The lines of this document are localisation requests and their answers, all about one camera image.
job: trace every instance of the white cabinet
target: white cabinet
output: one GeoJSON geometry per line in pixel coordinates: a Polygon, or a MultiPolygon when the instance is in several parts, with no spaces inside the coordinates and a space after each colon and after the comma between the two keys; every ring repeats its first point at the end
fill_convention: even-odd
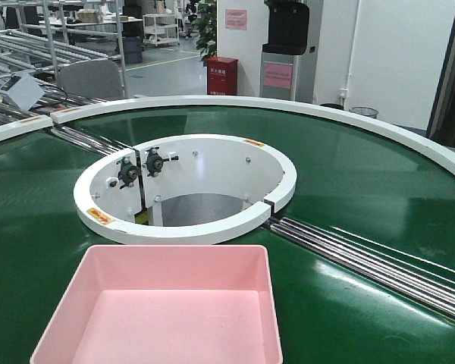
{"type": "Polygon", "coordinates": [[[144,43],[179,44],[179,29],[175,14],[145,14],[143,15],[144,43]]]}

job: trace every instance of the green plant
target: green plant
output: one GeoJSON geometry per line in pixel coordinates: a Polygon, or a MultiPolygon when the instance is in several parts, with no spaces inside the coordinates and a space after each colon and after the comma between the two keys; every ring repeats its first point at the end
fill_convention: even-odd
{"type": "Polygon", "coordinates": [[[201,16],[193,23],[199,30],[196,48],[201,51],[201,61],[206,65],[206,59],[216,55],[218,51],[217,0],[205,0],[203,4],[199,3],[197,12],[201,16]]]}

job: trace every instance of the pink plastic tray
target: pink plastic tray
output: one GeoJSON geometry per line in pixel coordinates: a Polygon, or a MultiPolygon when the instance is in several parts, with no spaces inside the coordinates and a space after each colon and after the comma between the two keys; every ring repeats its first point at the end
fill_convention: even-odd
{"type": "Polygon", "coordinates": [[[281,363],[263,246],[93,246],[32,364],[281,363]]]}

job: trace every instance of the pink sign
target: pink sign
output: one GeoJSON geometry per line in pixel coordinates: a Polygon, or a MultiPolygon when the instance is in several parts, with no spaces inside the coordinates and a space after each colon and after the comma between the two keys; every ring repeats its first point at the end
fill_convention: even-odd
{"type": "Polygon", "coordinates": [[[263,85],[291,88],[291,64],[279,64],[265,62],[265,73],[263,74],[263,85]]]}
{"type": "Polygon", "coordinates": [[[226,29],[246,30],[246,10],[226,9],[226,29]]]}

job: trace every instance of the red fire extinguisher box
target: red fire extinguisher box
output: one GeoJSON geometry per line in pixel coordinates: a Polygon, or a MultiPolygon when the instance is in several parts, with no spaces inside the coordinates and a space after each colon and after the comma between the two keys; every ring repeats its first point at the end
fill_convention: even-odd
{"type": "Polygon", "coordinates": [[[211,57],[207,64],[207,94],[237,95],[237,59],[211,57]]]}

